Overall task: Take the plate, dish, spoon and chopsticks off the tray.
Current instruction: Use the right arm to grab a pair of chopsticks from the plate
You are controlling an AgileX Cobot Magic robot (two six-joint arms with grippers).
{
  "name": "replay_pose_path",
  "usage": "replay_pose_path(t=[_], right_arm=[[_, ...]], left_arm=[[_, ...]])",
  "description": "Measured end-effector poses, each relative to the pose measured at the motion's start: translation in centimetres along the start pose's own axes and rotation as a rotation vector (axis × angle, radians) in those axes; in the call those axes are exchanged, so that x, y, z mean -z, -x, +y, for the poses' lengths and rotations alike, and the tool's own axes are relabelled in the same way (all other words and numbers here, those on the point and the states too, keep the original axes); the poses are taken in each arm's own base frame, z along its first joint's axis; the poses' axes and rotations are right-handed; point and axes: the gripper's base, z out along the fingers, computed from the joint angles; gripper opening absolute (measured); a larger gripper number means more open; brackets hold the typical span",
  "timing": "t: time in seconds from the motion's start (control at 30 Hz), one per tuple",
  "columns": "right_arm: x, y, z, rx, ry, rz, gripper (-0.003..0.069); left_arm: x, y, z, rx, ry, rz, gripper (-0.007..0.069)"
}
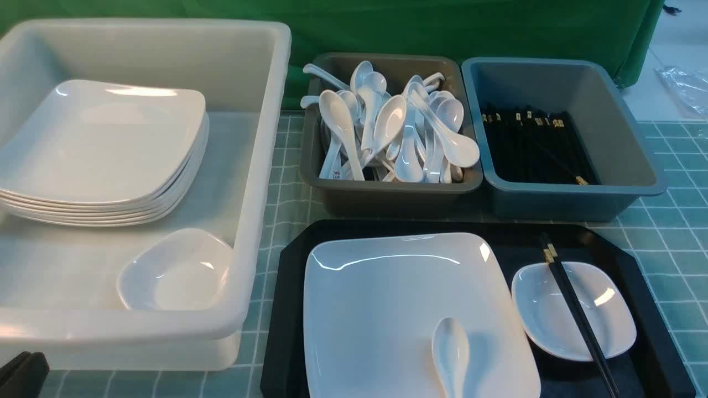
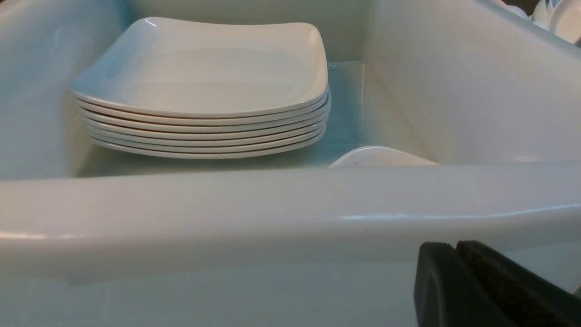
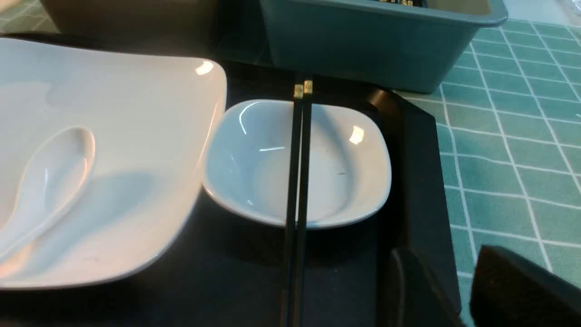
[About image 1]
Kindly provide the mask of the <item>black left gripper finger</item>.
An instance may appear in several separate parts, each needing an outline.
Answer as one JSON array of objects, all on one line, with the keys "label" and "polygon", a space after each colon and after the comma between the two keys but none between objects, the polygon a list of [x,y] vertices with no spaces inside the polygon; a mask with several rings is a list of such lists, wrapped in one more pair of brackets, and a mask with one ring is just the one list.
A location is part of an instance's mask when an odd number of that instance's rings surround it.
[{"label": "black left gripper finger", "polygon": [[45,354],[23,351],[1,367],[1,397],[38,397],[50,372]]}]

